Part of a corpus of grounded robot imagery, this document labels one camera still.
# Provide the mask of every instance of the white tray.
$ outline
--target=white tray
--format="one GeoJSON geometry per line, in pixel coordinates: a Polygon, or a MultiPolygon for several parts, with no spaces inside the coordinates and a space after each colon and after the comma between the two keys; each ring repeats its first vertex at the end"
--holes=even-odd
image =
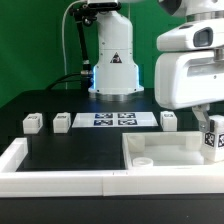
{"type": "Polygon", "coordinates": [[[214,164],[201,155],[202,133],[157,132],[123,134],[127,169],[155,166],[198,166],[214,164]]]}

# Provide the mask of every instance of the printed marker sheet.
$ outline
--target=printed marker sheet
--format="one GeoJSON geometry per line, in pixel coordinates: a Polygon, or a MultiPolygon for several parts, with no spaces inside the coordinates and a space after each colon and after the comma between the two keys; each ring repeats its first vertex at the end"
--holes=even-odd
{"type": "Polygon", "coordinates": [[[73,128],[158,126],[152,112],[78,113],[73,128]]]}

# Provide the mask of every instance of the cable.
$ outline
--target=cable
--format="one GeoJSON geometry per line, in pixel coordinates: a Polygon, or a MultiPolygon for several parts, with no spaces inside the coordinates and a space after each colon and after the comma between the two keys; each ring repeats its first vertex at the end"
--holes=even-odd
{"type": "Polygon", "coordinates": [[[63,20],[62,20],[62,50],[63,50],[63,58],[64,58],[64,73],[65,75],[67,75],[67,58],[66,58],[66,52],[65,52],[65,20],[66,20],[66,16],[68,14],[69,9],[78,3],[82,3],[82,2],[87,2],[86,0],[79,0],[79,1],[75,1],[73,3],[71,3],[68,8],[65,10],[64,16],[63,16],[63,20]]]}
{"type": "Polygon", "coordinates": [[[68,79],[68,78],[74,77],[74,76],[80,76],[80,74],[74,73],[74,74],[64,75],[64,76],[60,77],[59,79],[57,79],[56,81],[54,81],[53,83],[51,83],[49,86],[47,86],[46,90],[51,90],[58,83],[67,83],[70,81],[80,81],[80,80],[65,80],[65,79],[68,79]]]}

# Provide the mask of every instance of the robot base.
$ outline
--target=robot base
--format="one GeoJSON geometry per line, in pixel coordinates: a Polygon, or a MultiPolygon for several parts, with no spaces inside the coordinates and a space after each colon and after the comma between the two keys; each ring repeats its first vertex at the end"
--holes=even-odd
{"type": "Polygon", "coordinates": [[[99,99],[99,100],[103,100],[103,101],[128,101],[128,100],[132,100],[135,99],[137,97],[141,97],[144,94],[144,88],[143,87],[139,87],[138,89],[134,90],[134,92],[132,93],[128,93],[128,94],[103,94],[103,93],[99,93],[96,90],[93,89],[89,89],[89,97],[91,99],[99,99]]]}

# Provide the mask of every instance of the warning label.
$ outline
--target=warning label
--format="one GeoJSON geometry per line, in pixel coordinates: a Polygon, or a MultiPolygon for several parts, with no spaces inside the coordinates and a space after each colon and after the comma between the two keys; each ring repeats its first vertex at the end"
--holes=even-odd
{"type": "Polygon", "coordinates": [[[112,58],[110,63],[122,63],[120,56],[118,55],[118,53],[116,52],[116,54],[114,55],[114,57],[112,58]]]}

